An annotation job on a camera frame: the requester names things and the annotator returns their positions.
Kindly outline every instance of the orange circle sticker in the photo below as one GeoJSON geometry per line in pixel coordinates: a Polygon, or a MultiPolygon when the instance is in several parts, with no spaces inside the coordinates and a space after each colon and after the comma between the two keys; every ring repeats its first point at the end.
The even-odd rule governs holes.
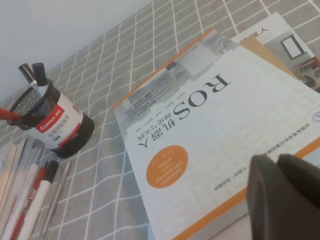
{"type": "Polygon", "coordinates": [[[146,180],[154,188],[166,188],[184,174],[187,165],[188,153],[182,146],[167,146],[151,159],[146,180]]]}

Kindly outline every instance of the gray checkered tablecloth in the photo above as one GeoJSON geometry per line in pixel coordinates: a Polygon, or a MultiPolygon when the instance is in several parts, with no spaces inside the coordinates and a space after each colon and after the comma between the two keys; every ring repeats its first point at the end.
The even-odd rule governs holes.
{"type": "MultiPolygon", "coordinates": [[[[157,0],[48,73],[95,122],[89,142],[69,158],[73,168],[51,240],[147,239],[148,217],[111,106],[206,30],[232,38],[274,12],[320,57],[320,0],[157,0]]],[[[8,109],[17,98],[0,107],[8,109]]],[[[20,142],[23,134],[2,122],[0,146],[20,142]]],[[[56,159],[43,151],[43,163],[56,159]]]]}

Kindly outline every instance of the black mesh pen holder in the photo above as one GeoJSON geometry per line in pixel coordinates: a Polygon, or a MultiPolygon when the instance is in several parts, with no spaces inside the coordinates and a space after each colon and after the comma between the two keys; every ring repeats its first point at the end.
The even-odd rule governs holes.
{"type": "Polygon", "coordinates": [[[74,155],[90,139],[94,121],[60,93],[51,80],[48,79],[43,96],[35,89],[28,88],[10,109],[22,119],[7,123],[39,139],[60,158],[74,155]]]}

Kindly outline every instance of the book cover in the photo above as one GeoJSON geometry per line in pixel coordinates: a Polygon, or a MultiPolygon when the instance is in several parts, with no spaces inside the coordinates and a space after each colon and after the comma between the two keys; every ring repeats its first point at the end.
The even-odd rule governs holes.
{"type": "Polygon", "coordinates": [[[273,13],[232,40],[239,43],[250,36],[265,45],[302,83],[320,93],[319,59],[279,13],[273,13]]]}
{"type": "Polygon", "coordinates": [[[253,155],[320,146],[319,94],[215,30],[113,110],[156,240],[208,239],[243,216],[253,155]]]}

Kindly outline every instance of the white pen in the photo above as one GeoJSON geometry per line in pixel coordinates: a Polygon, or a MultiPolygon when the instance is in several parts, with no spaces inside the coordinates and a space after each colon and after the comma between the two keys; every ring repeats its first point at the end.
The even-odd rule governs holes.
{"type": "Polygon", "coordinates": [[[43,180],[40,182],[40,186],[36,191],[28,212],[25,215],[23,226],[17,240],[28,240],[30,238],[58,167],[59,163],[57,161],[49,162],[43,180]]]}

